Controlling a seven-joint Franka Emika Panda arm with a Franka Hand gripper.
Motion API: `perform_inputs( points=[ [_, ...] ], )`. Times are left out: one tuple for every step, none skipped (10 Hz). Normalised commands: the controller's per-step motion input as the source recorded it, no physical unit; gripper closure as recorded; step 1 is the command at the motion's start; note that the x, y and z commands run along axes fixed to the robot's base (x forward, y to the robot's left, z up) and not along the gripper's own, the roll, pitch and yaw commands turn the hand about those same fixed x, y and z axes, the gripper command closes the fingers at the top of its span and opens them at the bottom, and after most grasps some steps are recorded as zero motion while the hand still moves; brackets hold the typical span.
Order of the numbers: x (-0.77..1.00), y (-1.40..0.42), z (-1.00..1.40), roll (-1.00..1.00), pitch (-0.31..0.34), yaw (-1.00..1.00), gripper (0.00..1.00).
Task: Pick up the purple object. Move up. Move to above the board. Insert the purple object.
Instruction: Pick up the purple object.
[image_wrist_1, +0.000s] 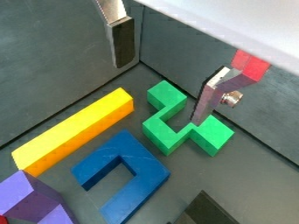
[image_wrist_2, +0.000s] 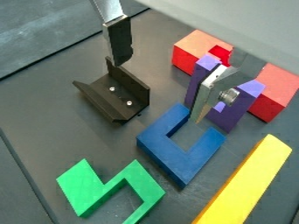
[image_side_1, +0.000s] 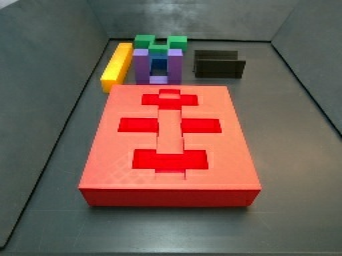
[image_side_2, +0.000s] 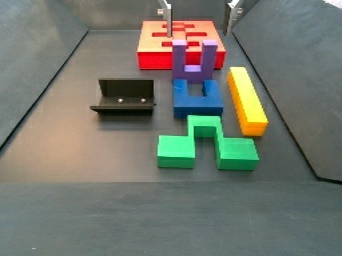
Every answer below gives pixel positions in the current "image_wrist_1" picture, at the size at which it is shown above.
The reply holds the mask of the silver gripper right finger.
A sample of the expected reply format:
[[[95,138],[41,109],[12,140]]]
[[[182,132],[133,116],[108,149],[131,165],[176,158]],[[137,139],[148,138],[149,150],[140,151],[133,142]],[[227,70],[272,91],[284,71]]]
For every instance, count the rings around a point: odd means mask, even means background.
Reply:
[[[219,104],[235,107],[243,97],[239,92],[238,78],[240,71],[222,67],[207,79],[191,114],[191,122],[199,126]]]

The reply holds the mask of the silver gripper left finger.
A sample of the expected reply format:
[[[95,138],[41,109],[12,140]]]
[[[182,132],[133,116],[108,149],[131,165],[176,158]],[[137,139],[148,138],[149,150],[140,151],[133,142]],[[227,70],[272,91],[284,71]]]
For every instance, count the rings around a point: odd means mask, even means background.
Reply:
[[[135,20],[127,15],[123,0],[92,1],[107,26],[113,65],[121,68],[136,56]]]

